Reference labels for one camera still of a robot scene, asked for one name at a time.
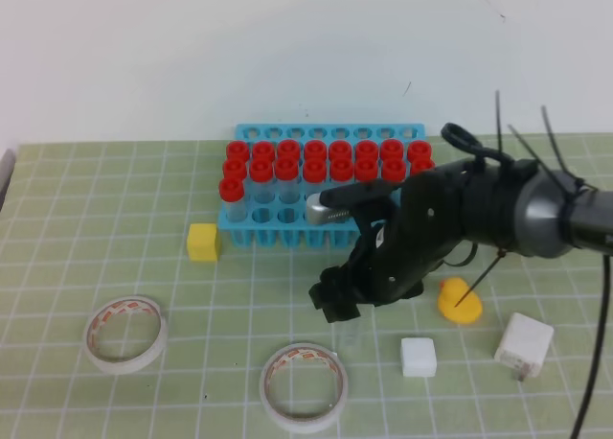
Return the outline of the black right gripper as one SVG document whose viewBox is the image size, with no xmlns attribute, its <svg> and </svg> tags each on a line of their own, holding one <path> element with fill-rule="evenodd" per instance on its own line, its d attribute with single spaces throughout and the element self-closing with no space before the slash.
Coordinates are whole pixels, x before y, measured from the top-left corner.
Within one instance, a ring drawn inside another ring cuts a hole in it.
<svg viewBox="0 0 613 439">
<path fill-rule="evenodd" d="M 379 201 L 400 188 L 384 179 L 334 187 L 320 193 L 328 208 Z M 386 305 L 403 298 L 461 241 L 511 251 L 519 165 L 450 163 L 409 177 L 400 207 L 383 227 L 383 240 L 352 276 L 348 263 L 322 271 L 308 291 L 328 323 L 360 316 L 359 305 Z"/>
</svg>

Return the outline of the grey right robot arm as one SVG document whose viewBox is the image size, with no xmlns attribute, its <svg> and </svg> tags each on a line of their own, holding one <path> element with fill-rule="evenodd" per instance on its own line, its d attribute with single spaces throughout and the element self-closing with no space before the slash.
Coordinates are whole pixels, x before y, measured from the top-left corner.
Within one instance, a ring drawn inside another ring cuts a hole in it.
<svg viewBox="0 0 613 439">
<path fill-rule="evenodd" d="M 612 194 L 521 159 L 506 166 L 461 160 L 408 177 L 325 190 L 306 200 L 311 224 L 353 219 L 349 259 L 325 269 L 310 289 L 329 323 L 423 292 L 423 279 L 461 242 L 526 257 L 572 248 L 612 252 Z"/>
</svg>

